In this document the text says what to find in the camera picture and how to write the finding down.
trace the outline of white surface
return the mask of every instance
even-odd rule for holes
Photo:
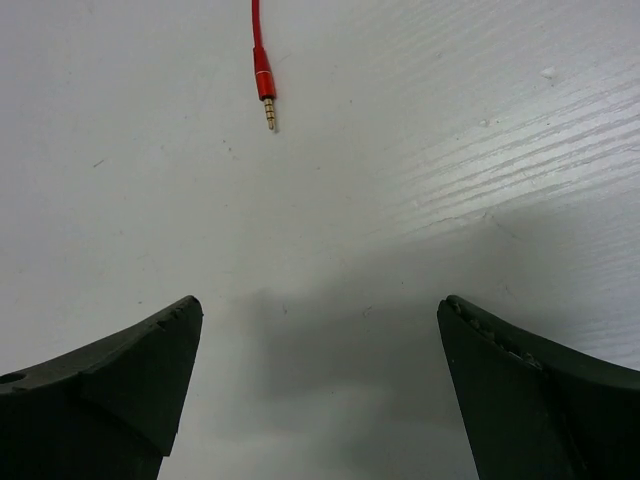
[[[470,480],[439,299],[640,367],[640,3],[263,2],[275,136],[249,0],[0,6],[1,371],[194,294],[162,479]]]

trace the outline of black object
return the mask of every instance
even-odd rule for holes
[[[202,309],[186,297],[86,347],[0,377],[0,479],[155,479],[171,453]]]
[[[455,296],[438,322],[481,480],[640,479],[640,372]]]

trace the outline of gold connector tip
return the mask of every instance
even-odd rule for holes
[[[269,124],[269,130],[275,130],[276,128],[276,111],[273,108],[273,99],[264,99],[264,111],[267,114],[267,123]]]

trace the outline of red cable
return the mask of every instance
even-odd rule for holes
[[[275,129],[276,114],[273,101],[276,98],[276,86],[273,82],[271,65],[267,52],[262,46],[262,28],[260,26],[260,0],[251,0],[251,19],[253,22],[253,68],[258,87],[258,97],[264,102],[269,128]]]
[[[260,0],[251,0],[251,21],[253,22],[253,41],[256,47],[262,47],[262,27],[260,26]]]

